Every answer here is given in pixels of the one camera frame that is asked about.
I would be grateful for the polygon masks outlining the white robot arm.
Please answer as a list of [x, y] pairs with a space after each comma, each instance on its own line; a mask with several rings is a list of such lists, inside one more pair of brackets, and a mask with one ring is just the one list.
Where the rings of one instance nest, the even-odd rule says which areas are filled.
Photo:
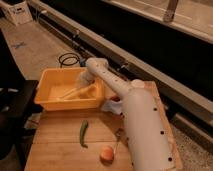
[[122, 113], [134, 171], [175, 171], [175, 162], [153, 95], [108, 70], [104, 58], [89, 58], [81, 86], [101, 78], [122, 100]]

